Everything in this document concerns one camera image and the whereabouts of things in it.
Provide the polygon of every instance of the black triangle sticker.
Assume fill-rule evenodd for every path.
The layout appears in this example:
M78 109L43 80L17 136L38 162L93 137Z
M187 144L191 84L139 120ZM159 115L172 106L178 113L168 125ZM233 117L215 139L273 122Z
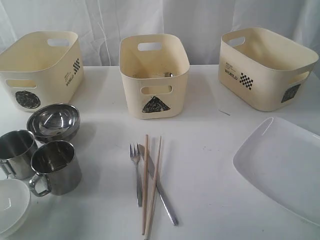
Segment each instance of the black triangle sticker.
M170 110L170 107L164 104L159 98L154 96L142 109L143 113L156 113Z

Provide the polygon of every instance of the stainless steel bowl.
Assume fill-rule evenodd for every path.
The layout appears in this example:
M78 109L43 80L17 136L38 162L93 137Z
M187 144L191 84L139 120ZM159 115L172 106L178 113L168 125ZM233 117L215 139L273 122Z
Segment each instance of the stainless steel bowl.
M80 114L75 106L56 103L34 112L26 128L42 143L55 140L70 141L79 130Z

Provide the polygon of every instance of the white table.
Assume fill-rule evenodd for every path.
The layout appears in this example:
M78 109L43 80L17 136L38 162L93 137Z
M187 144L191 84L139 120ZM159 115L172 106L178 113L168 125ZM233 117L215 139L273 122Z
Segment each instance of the white table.
M151 239L320 239L319 228L256 190L233 166L236 151L267 117L278 116L320 134L319 79L311 74L293 104L261 112L217 76L217 65L191 66L183 112L139 120L128 114L119 68L86 67L85 80L71 101L81 115L72 142L82 180L63 196L32 196L27 222L10 239L142 240L129 143L143 144L146 133L152 137L153 159L157 137L163 137L160 179L180 221L180 226L171 224L158 196ZM2 88L0 100L0 134L25 129L31 113L17 110Z

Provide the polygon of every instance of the fork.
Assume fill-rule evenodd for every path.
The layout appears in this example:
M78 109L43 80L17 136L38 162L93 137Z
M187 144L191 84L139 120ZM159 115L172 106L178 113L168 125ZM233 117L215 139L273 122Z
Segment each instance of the fork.
M130 144L130 158L135 165L135 184L136 184L136 198L138 206L142 207L142 182L139 174L138 163L141 158L138 144Z

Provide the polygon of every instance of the knife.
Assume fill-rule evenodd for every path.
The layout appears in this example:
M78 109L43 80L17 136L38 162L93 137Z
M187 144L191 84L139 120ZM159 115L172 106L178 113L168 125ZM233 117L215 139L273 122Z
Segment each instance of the knife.
M143 161L144 161L145 160L145 147L143 145L139 144L139 149L140 149L140 153L143 158ZM152 178L154 178L155 165L154 165L154 162L152 161L150 155L148 155L148 172L149 172L150 176ZM161 201L163 202L164 208L165 208L166 212L168 213L168 216L169 216L171 222L173 223L174 226L179 225L179 222L178 222L178 219L175 215L175 212L174 212L172 206L170 205L169 199L168 199L159 179L157 179L157 181L156 181L156 188L160 194Z

